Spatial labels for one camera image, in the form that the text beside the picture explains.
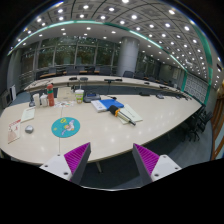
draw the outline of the white table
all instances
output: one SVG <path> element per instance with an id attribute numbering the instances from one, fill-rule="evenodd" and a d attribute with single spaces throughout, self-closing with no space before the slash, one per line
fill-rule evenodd
<path id="1" fill-rule="evenodd" d="M 28 103 L 8 107 L 0 118 L 0 148 L 8 155 L 32 164 L 44 164 L 55 154 L 68 151 L 91 142 L 88 162 L 97 162 L 132 150 L 133 143 L 144 145 L 169 132 L 195 113 L 200 104 L 192 99 L 180 100 L 165 96 L 141 97 L 138 95 L 116 95 L 117 101 L 129 104 L 142 118 L 136 126 L 123 125 L 109 111 L 97 113 L 91 103 L 75 104 L 69 108 L 37 108 L 35 118 L 21 123 L 20 139 L 8 144 L 9 123 L 20 119 Z M 54 136 L 51 126 L 59 118 L 74 117 L 80 122 L 77 134 L 69 138 Z M 25 133 L 32 125 L 34 132 Z"/>

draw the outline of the plastic bottle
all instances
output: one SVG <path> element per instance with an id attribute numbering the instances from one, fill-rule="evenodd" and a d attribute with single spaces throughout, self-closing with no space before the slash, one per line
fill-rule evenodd
<path id="1" fill-rule="evenodd" d="M 47 95 L 48 95 L 49 106 L 50 107 L 54 106 L 54 91 L 53 91 L 53 85 L 52 84 L 49 84 L 47 86 Z"/>

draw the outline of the blue folder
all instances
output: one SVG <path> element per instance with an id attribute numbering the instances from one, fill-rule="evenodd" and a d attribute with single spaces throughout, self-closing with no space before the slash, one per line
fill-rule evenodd
<path id="1" fill-rule="evenodd" d="M 118 101 L 114 99 L 108 99 L 108 100 L 99 100 L 106 108 L 107 110 L 110 108 L 111 105 L 114 105 L 118 108 L 124 107 L 124 104 L 119 103 Z"/>

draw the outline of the ceiling light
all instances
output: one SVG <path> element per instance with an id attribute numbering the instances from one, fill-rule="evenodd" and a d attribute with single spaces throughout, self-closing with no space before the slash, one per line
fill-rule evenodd
<path id="1" fill-rule="evenodd" d="M 171 15 L 174 15 L 174 14 L 175 14 L 175 12 L 174 12 L 173 10 L 169 10 L 169 13 L 170 13 Z"/>

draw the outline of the round blue mat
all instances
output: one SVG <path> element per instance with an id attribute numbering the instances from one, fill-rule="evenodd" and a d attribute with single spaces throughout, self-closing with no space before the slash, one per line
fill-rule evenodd
<path id="1" fill-rule="evenodd" d="M 75 135 L 79 129 L 79 121 L 72 117 L 60 118 L 56 120 L 51 127 L 52 133 L 60 138 L 68 138 Z"/>

